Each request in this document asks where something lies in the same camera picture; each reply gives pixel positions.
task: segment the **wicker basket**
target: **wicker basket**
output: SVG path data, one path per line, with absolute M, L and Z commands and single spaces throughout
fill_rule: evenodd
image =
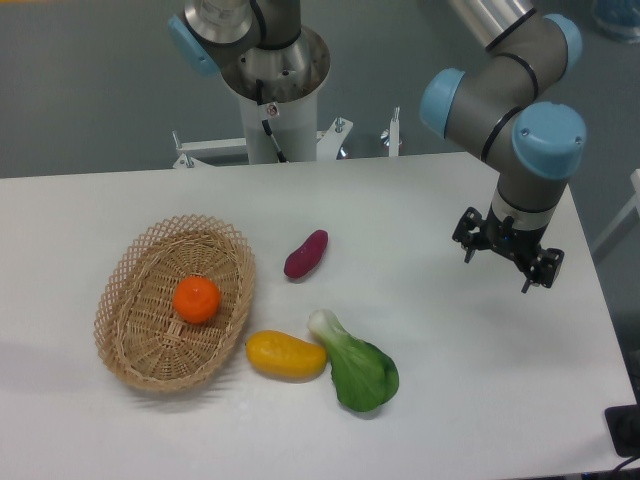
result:
M 183 321 L 173 292 L 189 275 L 215 282 L 222 299 L 201 325 Z M 118 263 L 95 321 L 104 364 L 133 387 L 173 392 L 218 369 L 234 346 L 253 297 L 255 262 L 242 234 L 215 218 L 183 216 L 157 223 Z

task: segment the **toy orange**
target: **toy orange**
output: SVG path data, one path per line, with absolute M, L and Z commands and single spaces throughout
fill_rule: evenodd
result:
M 173 308 L 189 323 L 204 323 L 220 305 L 220 289 L 208 278 L 191 276 L 182 280 L 173 294 Z

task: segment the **yellow mango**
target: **yellow mango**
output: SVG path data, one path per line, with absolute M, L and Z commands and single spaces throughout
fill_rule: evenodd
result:
M 315 377 L 327 363 L 327 351 L 320 345 L 274 330 L 253 334 L 245 347 L 256 370 L 290 379 Z

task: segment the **bok choy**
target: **bok choy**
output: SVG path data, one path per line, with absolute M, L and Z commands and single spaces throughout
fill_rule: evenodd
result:
M 350 335 L 333 312 L 313 312 L 308 327 L 327 349 L 340 403 L 356 412 L 369 412 L 396 394 L 400 377 L 393 360 Z

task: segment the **purple sweet potato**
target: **purple sweet potato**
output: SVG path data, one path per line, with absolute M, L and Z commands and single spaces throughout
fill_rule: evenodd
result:
M 287 257 L 284 262 L 284 274 L 298 280 L 313 270 L 322 260 L 327 249 L 329 234 L 324 230 L 316 230 L 304 243 Z

